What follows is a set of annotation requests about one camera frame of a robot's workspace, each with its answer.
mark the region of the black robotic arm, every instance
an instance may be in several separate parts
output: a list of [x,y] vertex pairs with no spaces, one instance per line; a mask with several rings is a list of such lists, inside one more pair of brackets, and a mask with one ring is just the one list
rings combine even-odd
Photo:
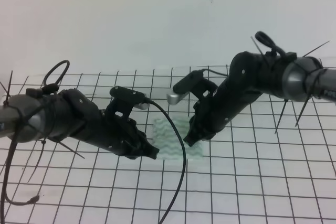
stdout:
[[211,139],[263,93],[285,101],[307,102],[315,96],[336,102],[336,70],[323,68],[314,57],[298,58],[296,53],[285,53],[263,32],[258,32],[256,39],[271,51],[265,55],[246,51],[237,54],[219,87],[203,77],[202,69],[192,71],[167,94],[171,105],[189,92],[198,98],[184,139],[188,145]]

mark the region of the textured foam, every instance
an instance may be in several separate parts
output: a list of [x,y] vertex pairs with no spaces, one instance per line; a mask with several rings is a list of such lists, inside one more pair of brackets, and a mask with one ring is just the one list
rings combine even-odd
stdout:
[[[184,138],[189,130],[189,118],[172,117],[172,120],[181,135]],[[178,138],[166,118],[157,118],[153,121],[153,145],[160,151],[158,159],[182,159],[182,148]],[[185,142],[184,147],[188,159],[201,159],[203,157],[202,141],[189,147]]]

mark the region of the grid surface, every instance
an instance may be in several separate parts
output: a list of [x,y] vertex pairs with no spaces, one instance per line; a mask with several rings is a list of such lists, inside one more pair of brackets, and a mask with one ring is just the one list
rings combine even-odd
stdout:
[[[60,89],[77,88],[104,109],[111,101],[111,87],[124,86],[146,93],[169,115],[192,116],[196,97],[189,95],[170,106],[165,96],[199,68],[68,74]],[[51,76],[49,82],[57,77]],[[208,78],[218,85],[224,80],[213,73]],[[17,80],[14,75],[11,94],[39,88],[42,79]],[[289,102],[275,134],[283,104],[262,95],[211,141],[203,141],[205,156],[187,162],[185,181],[165,223],[336,223],[336,107],[310,100],[295,127],[302,103]],[[152,121],[158,116],[162,114],[151,106],[147,111],[134,109],[130,117],[151,139]],[[41,143],[18,145],[9,197],[27,201],[39,192],[41,199],[23,207],[6,203],[6,223],[158,223],[177,187],[181,161],[132,161],[72,138],[64,143],[85,159],[48,141],[29,183]],[[9,139],[1,139],[1,180],[8,147]]]

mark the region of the robotic arm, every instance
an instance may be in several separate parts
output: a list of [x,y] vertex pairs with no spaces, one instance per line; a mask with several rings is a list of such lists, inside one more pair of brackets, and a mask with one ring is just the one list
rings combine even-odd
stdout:
[[[172,105],[190,92],[198,98],[194,105],[195,115],[190,120],[190,129],[184,139],[188,145],[212,138],[263,93],[284,98],[285,101],[307,102],[314,96],[336,102],[336,70],[323,68],[316,58],[298,58],[296,53],[285,53],[262,32],[256,34],[256,39],[271,51],[265,55],[261,52],[237,54],[232,60],[229,75],[219,87],[203,77],[207,69],[202,69],[188,74],[167,94],[168,103]],[[63,63],[67,66],[56,83],[46,84],[48,76]],[[52,68],[41,89],[27,89],[26,94],[9,97],[11,85],[8,87],[4,105],[0,106],[0,137],[8,136],[12,142],[0,198],[0,223],[4,223],[5,219],[5,199],[21,206],[39,200],[39,196],[35,196],[27,202],[14,202],[7,197],[9,168],[17,143],[41,139],[43,143],[45,139],[50,139],[61,144],[63,139],[70,136],[130,159],[139,156],[156,159],[159,150],[137,129],[136,121],[129,118],[133,107],[147,109],[152,104],[171,123],[184,157],[180,182],[161,224],[177,197],[186,167],[185,148],[175,125],[167,113],[145,94],[123,87],[111,89],[113,100],[105,110],[99,110],[76,89],[57,93],[58,83],[68,67],[69,62],[63,61]]]
[[296,53],[285,53],[263,32],[258,32],[256,39],[271,51],[265,55],[237,54],[219,87],[203,77],[205,69],[195,70],[167,94],[171,105],[189,92],[198,98],[184,139],[189,146],[212,138],[263,93],[300,102],[307,102],[311,96],[336,102],[336,70],[323,68],[314,57],[298,58]]

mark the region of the white wall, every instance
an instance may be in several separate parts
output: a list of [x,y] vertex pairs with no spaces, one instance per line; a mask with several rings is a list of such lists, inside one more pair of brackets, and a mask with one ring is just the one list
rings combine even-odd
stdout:
[[299,55],[332,40],[314,54],[330,60],[336,1],[0,0],[0,58],[22,73],[230,64],[258,30]]

